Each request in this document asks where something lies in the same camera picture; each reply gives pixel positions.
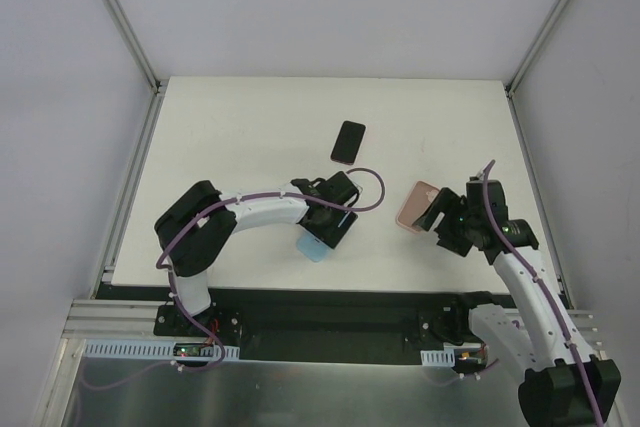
purple cable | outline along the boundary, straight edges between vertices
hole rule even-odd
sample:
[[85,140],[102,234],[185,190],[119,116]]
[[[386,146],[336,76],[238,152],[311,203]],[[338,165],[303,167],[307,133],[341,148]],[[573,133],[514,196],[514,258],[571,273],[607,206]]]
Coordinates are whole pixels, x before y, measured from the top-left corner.
[[141,369],[141,370],[131,374],[130,376],[125,377],[124,379],[120,379],[120,380],[118,380],[116,382],[113,382],[111,384],[91,385],[84,378],[84,370],[86,368],[86,364],[83,364],[80,367],[80,372],[78,374],[78,381],[80,382],[80,385],[82,385],[87,390],[92,390],[93,392],[103,392],[105,390],[115,389],[116,387],[120,387],[121,385],[127,384],[127,383],[131,382],[132,380],[135,380],[136,378],[138,378],[142,374],[144,374],[144,373],[146,373],[146,372],[148,372],[150,370],[153,370],[156,367],[160,367],[161,365],[171,365],[171,364],[170,364],[169,361],[166,361],[166,360],[162,360],[160,362],[154,362],[153,364],[147,365],[144,369]]
[[169,286],[171,288],[171,292],[173,293],[173,301],[178,306],[178,309],[180,309],[180,312],[182,312],[182,315],[184,315],[189,322],[191,322],[193,325],[198,327],[202,332],[204,332],[207,335],[207,337],[209,337],[210,339],[213,339],[214,343],[218,344],[218,346],[220,347],[220,358],[219,359],[216,359],[216,360],[213,360],[211,362],[208,362],[206,365],[204,365],[202,367],[189,367],[187,365],[182,365],[182,368],[184,370],[186,370],[187,372],[202,372],[204,370],[209,370],[209,369],[217,366],[218,364],[220,364],[225,359],[226,352],[224,350],[224,344],[218,338],[218,336],[215,333],[213,333],[213,331],[207,329],[204,325],[202,325],[200,322],[198,322],[196,319],[194,319],[193,316],[191,316],[191,314],[189,314],[189,312],[187,312],[187,309],[184,308],[184,305],[182,305],[182,302],[180,301],[180,298],[178,297],[178,294],[177,294],[177,291],[176,291],[176,284],[175,284],[174,276],[175,276],[175,274],[173,272],[169,272]]
[[[522,254],[516,250],[516,248],[511,244],[511,242],[509,242],[509,239],[507,239],[506,236],[502,233],[502,229],[500,229],[500,226],[498,225],[495,217],[493,216],[493,211],[491,210],[491,205],[489,202],[489,173],[491,172],[491,169],[493,168],[495,163],[496,163],[495,160],[492,160],[491,162],[489,162],[489,165],[487,165],[483,170],[483,178],[482,178],[482,197],[484,200],[484,208],[487,211],[487,217],[489,218],[491,227],[493,228],[494,232],[496,233],[500,241],[509,250],[509,252],[511,252],[514,255],[514,257],[518,259],[518,261],[520,261],[520,263],[527,270],[527,272],[531,274],[531,277],[533,277],[534,279],[535,278],[538,279],[537,284],[540,287],[540,290],[542,290],[542,293],[544,294],[545,298],[549,302],[549,306],[551,307],[551,310],[553,311],[553,315],[558,321],[558,325],[560,326],[560,330],[562,331],[562,335],[564,339],[567,342],[571,342],[571,332],[569,332],[569,327],[567,326],[567,323],[564,320],[564,316],[562,315],[560,308],[555,302],[555,299],[553,298],[553,294],[549,290],[549,287],[547,287],[547,284],[544,282],[542,278],[538,277],[538,273],[536,272],[536,269],[533,267],[533,265],[527,262],[527,259],[525,259],[522,256]],[[587,398],[589,399],[589,405],[591,405],[591,410],[593,411],[593,415],[596,419],[596,425],[597,427],[604,427],[604,422],[602,421],[602,414],[600,413],[600,407],[598,406],[598,401],[596,400],[596,396],[593,393],[593,388],[591,387],[591,382],[589,382],[589,377],[587,376],[587,371],[584,367],[584,364],[582,363],[582,359],[580,358],[578,348],[575,346],[575,344],[569,343],[569,351],[571,352],[573,361],[578,367],[580,378],[582,379],[582,383],[584,384],[584,390],[586,391]]]

